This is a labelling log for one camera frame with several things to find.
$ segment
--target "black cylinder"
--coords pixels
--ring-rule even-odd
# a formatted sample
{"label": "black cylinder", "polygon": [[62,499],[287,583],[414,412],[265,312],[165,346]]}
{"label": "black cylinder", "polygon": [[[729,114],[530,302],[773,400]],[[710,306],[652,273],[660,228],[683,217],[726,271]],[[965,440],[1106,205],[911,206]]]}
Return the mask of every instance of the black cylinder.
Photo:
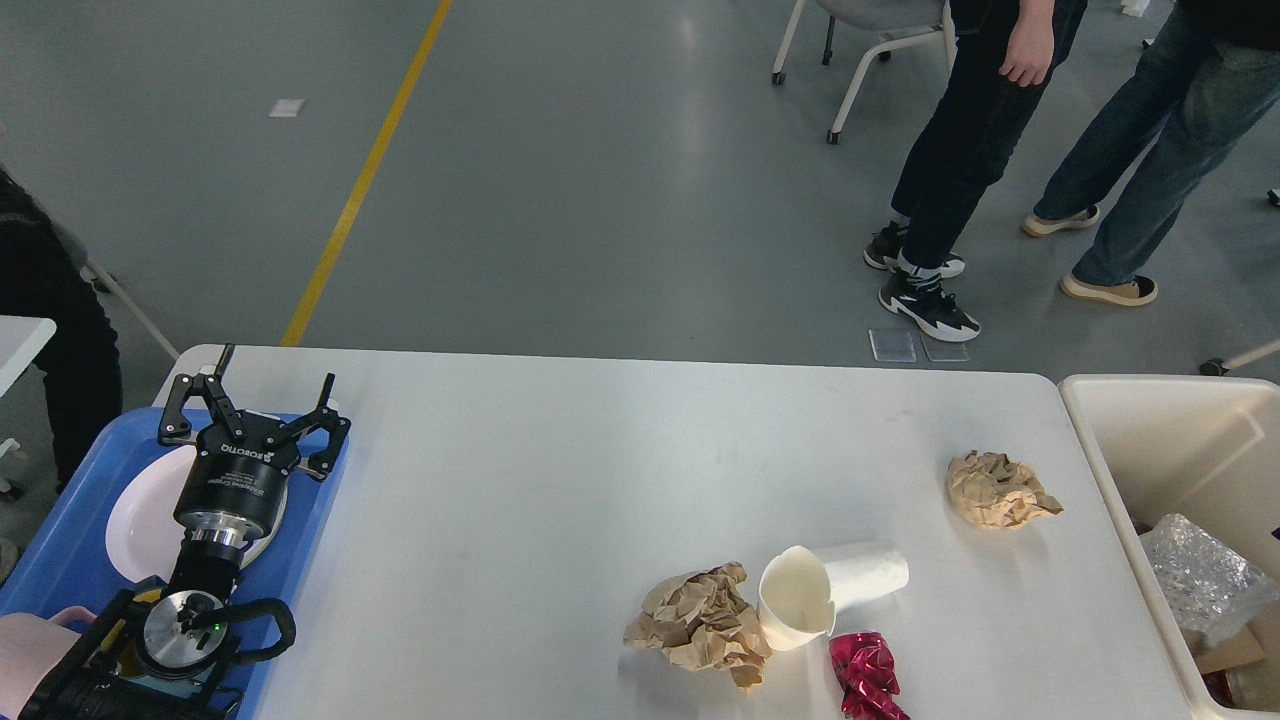
{"label": "black cylinder", "polygon": [[[271,534],[275,514],[284,501],[288,475],[264,460],[243,455],[247,451],[221,446],[220,451],[200,455],[191,466],[182,488],[173,519],[192,528],[195,512],[238,515],[257,528],[244,539],[255,541]],[[256,454],[266,460],[271,454]]]}
{"label": "black cylinder", "polygon": [[178,564],[165,594],[182,591],[205,591],[223,603],[232,596],[239,577],[244,552],[238,547],[209,541],[182,541]]}

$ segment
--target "white plate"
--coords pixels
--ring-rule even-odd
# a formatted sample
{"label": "white plate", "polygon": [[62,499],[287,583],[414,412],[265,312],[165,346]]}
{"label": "white plate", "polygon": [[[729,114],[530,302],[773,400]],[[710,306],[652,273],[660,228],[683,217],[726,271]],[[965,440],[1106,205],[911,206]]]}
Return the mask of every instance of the white plate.
{"label": "white plate", "polygon": [[[177,447],[142,469],[120,493],[106,519],[106,556],[115,570],[131,583],[151,575],[169,580],[178,562],[178,551],[186,536],[173,519],[173,509],[196,460],[196,448]],[[275,525],[284,515],[284,502],[275,516]],[[253,543],[244,552],[243,566],[252,562],[270,544],[271,536]]]}

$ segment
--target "hand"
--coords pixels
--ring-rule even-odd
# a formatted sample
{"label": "hand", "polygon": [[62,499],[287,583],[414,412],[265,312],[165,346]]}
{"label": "hand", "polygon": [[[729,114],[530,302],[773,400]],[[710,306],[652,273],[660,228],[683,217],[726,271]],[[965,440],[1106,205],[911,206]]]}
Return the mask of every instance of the hand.
{"label": "hand", "polygon": [[1009,36],[1009,51],[1000,74],[1028,87],[1044,82],[1053,64],[1053,23],[1051,19],[1038,20],[1030,17],[1018,18],[1014,32]]}

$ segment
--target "white bin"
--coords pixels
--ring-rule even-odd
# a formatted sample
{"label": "white bin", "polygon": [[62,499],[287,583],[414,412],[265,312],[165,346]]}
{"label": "white bin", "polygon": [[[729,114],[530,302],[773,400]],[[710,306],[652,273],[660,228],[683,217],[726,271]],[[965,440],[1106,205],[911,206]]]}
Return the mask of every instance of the white bin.
{"label": "white bin", "polygon": [[1249,624],[1267,660],[1213,702],[1133,529],[1180,512],[1280,580],[1280,387],[1172,375],[1073,375],[1060,389],[1138,584],[1198,717],[1280,720],[1280,611]]}

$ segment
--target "pink object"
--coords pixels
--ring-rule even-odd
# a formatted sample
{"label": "pink object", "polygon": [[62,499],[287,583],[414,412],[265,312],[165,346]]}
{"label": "pink object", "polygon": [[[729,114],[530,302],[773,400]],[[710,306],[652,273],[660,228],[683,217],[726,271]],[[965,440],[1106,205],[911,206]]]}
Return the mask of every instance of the pink object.
{"label": "pink object", "polygon": [[840,710],[851,720],[911,720],[893,702],[901,689],[893,675],[893,653],[879,633],[854,633],[831,639],[831,666],[845,691]]}
{"label": "pink object", "polygon": [[0,715],[17,717],[45,675],[79,639],[72,623],[92,623],[96,616],[73,606],[49,620],[14,612],[0,618]]}

